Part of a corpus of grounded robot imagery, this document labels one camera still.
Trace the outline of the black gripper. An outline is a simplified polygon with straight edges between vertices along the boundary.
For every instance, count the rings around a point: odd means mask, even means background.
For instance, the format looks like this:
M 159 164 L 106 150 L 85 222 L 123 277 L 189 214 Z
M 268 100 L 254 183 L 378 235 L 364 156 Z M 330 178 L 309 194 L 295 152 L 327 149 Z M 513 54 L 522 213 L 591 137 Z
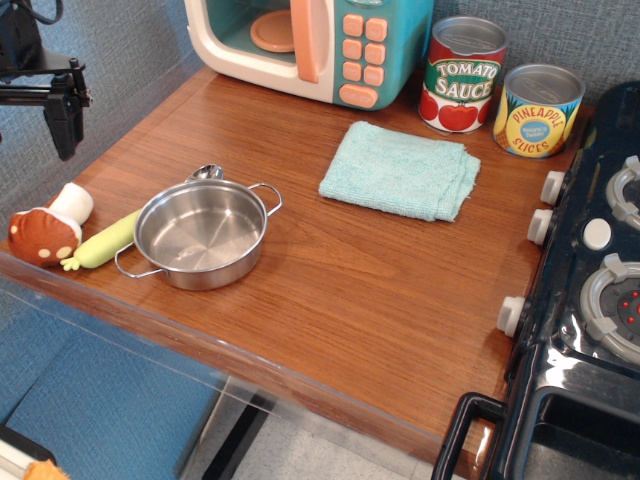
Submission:
M 61 20 L 64 4 L 55 3 L 55 12 L 47 17 L 29 1 L 1 3 L 1 104 L 3 106 L 44 106 L 44 117 L 61 160 L 76 153 L 84 139 L 83 107 L 91 102 L 83 71 L 85 64 L 75 57 L 46 49 L 40 25 Z M 57 87 L 14 85 L 22 77 L 53 75 L 71 81 L 71 97 L 57 96 Z

